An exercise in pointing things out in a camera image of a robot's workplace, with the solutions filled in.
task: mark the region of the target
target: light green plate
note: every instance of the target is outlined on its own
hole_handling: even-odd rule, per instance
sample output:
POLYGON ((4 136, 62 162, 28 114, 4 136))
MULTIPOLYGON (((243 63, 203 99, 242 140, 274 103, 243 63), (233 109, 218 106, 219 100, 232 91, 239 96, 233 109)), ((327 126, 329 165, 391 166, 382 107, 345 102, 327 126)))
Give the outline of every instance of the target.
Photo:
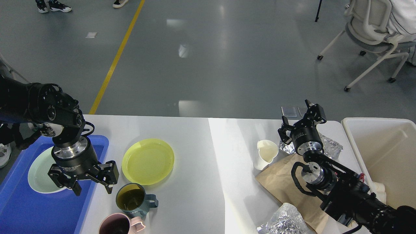
POLYGON ((42 152, 32 163, 27 174, 29 186, 39 193, 55 193, 66 189, 58 188, 48 176, 52 164, 56 163, 51 155, 53 147, 42 152))
POLYGON ((124 154, 121 169, 126 178, 137 184, 151 185, 163 180, 172 170, 172 148, 160 139, 144 139, 124 154))

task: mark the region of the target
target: white plastic bin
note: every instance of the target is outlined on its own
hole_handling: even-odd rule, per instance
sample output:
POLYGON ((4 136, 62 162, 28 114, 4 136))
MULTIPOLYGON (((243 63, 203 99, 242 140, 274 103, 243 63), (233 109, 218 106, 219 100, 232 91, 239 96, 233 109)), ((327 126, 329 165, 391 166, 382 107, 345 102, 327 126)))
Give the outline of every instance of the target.
POLYGON ((416 207, 416 125, 408 119, 345 118, 348 140, 366 183, 386 188, 386 203, 416 207))

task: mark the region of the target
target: blue tray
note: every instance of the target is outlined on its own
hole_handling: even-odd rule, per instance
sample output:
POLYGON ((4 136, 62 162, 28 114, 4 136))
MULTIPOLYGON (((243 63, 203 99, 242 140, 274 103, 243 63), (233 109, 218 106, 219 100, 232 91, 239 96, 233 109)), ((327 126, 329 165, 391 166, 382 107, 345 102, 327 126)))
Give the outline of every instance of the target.
MULTIPOLYGON (((103 160, 109 141, 105 136, 88 136, 103 160)), ((72 190, 52 194, 33 191, 27 182, 27 173, 36 157, 53 146, 52 138, 40 137, 22 151, 10 172, 0 185, 0 233, 74 234, 79 233, 96 183, 79 181, 80 196, 72 190)))

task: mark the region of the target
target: black robotic arm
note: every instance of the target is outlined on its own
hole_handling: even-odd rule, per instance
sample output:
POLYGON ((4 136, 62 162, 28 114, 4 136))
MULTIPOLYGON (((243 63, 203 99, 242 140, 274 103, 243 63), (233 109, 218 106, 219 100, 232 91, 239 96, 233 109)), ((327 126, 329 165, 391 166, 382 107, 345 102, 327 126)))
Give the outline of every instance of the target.
POLYGON ((117 183, 119 172, 115 161, 101 164, 91 141, 87 137, 94 131, 86 122, 78 101, 62 91, 56 84, 23 84, 0 75, 0 143, 16 141, 20 149, 29 147, 41 135, 53 137, 51 155, 56 164, 49 170, 49 177, 58 187, 72 189, 79 196, 78 180, 90 179, 101 183, 107 192, 117 183), (40 128, 29 138, 23 139, 20 123, 33 123, 40 128), (63 126, 56 133, 50 124, 63 126))
POLYGON ((373 234, 416 233, 416 209, 401 206, 394 209, 368 194, 369 187, 360 180, 357 173, 323 154, 323 144, 316 125, 326 122, 321 106, 305 100, 308 111, 293 126, 283 118, 278 130, 282 142, 293 142, 296 152, 307 164, 296 162, 292 178, 296 187, 305 195, 322 200, 320 208, 341 224, 349 225, 355 220, 357 228, 365 226, 373 234), (302 168, 302 178, 309 191, 303 189, 295 175, 302 168))

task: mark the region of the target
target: mug handle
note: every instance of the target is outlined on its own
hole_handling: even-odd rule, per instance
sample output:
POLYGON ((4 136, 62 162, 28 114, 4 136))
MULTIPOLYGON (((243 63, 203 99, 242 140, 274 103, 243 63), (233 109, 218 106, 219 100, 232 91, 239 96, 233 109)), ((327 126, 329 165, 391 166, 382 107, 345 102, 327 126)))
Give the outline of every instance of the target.
POLYGON ((148 201, 153 201, 153 202, 149 202, 149 208, 156 208, 159 206, 159 201, 156 199, 156 195, 154 194, 146 194, 146 196, 144 197, 146 200, 148 201))
POLYGON ((131 225, 136 228, 136 232, 143 230, 146 226, 143 224, 143 220, 140 217, 134 217, 131 219, 131 225))

